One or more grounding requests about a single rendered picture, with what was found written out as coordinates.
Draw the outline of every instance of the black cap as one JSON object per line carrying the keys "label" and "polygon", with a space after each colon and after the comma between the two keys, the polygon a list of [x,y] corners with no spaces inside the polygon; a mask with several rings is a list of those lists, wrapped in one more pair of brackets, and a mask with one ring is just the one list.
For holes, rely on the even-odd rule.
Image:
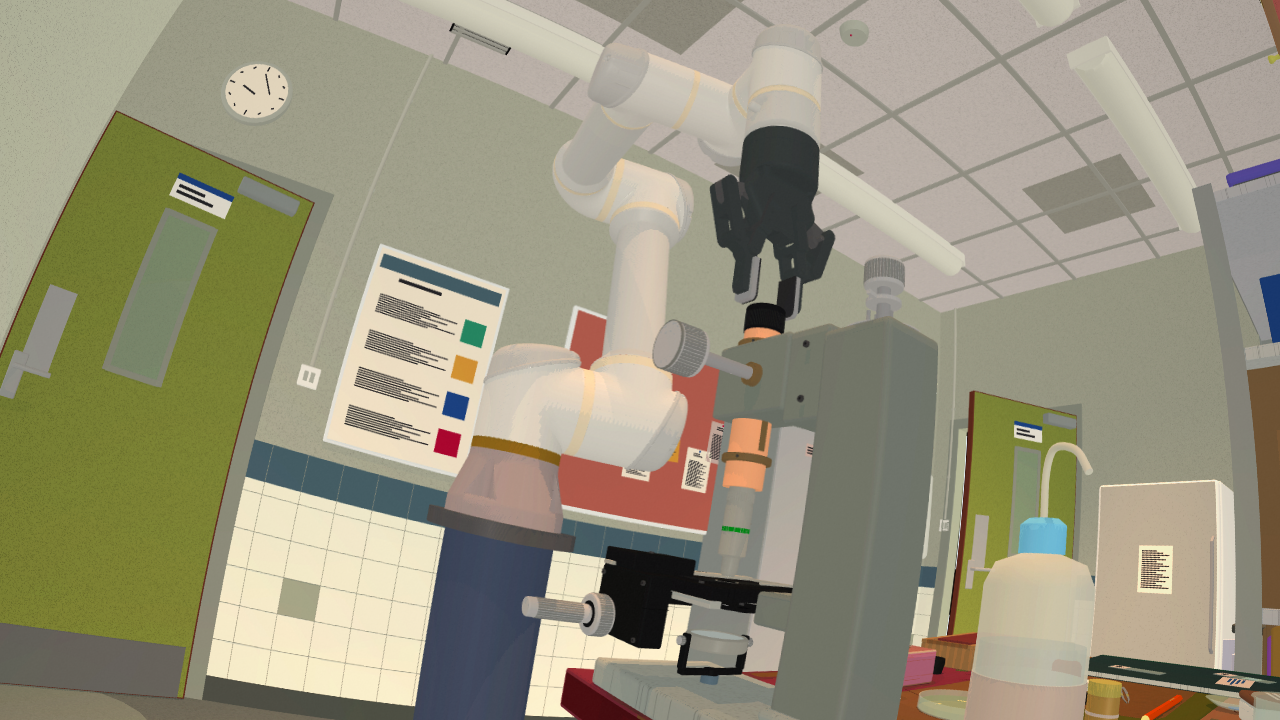
{"label": "black cap", "polygon": [[778,305],[769,302],[756,302],[746,306],[746,324],[742,331],[751,328],[769,328],[778,334],[787,332],[787,311]]}

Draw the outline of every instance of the orange square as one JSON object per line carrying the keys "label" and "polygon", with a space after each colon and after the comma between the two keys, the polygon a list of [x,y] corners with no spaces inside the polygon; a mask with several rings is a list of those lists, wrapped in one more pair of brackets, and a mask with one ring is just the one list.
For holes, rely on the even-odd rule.
{"label": "orange square", "polygon": [[480,364],[470,357],[454,355],[452,378],[465,383],[474,383],[476,379],[476,368],[479,366]]}

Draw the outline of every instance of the tiled wall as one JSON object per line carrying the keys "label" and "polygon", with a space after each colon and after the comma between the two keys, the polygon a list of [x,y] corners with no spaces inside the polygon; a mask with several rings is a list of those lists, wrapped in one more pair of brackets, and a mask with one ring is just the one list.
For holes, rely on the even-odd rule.
{"label": "tiled wall", "polygon": [[[413,705],[443,529],[426,523],[444,493],[256,442],[244,480],[209,674],[319,694]],[[599,589],[608,546],[698,559],[701,543],[564,521],[575,552],[556,552],[547,597]],[[922,587],[911,643],[927,632]],[[567,716],[564,671],[596,657],[676,660],[689,607],[673,606],[666,642],[637,650],[544,621],[529,715]]]}

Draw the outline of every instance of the blue bottle cap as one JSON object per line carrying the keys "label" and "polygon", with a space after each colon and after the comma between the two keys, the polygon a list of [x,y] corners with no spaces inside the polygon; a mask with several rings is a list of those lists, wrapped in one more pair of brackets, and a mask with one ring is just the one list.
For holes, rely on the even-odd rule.
{"label": "blue bottle cap", "polygon": [[1066,523],[1057,518],[1032,518],[1021,524],[1018,552],[1066,555]]}

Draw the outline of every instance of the purple object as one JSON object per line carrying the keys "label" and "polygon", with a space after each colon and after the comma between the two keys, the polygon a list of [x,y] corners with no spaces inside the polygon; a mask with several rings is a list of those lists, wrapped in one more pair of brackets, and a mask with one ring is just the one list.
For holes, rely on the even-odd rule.
{"label": "purple object", "polygon": [[1261,165],[1254,165],[1252,168],[1245,168],[1243,170],[1236,170],[1234,173],[1228,173],[1226,186],[1235,187],[1249,181],[1256,181],[1258,178],[1265,178],[1267,176],[1274,176],[1280,173],[1280,160],[1271,160],[1270,163],[1262,163]]}

